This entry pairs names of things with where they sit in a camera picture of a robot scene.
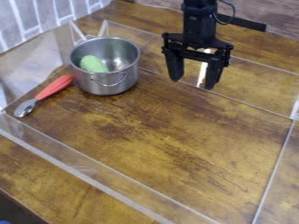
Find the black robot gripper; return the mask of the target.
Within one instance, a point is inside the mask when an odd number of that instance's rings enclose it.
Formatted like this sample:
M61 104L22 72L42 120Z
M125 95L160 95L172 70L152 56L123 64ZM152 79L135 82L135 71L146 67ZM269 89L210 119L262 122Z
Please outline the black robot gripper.
M216 26L228 24L217 18L217 0L182 0L181 33L162 34L162 54L169 78L182 77L184 59L208 63L204 88L210 90L229 64L233 45L216 38Z

